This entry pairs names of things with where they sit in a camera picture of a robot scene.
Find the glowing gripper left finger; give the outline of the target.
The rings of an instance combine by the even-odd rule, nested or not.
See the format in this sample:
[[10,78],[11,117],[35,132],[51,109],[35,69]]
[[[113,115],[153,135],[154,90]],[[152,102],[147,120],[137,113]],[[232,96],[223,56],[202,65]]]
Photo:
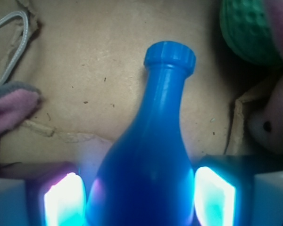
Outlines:
[[0,226],[81,226],[85,200],[71,162],[0,163]]

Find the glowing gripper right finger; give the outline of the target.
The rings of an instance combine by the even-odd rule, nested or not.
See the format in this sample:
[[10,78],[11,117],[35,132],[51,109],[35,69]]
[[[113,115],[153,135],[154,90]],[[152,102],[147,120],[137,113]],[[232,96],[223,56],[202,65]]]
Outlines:
[[283,226],[283,155],[206,155],[196,163],[199,226]]

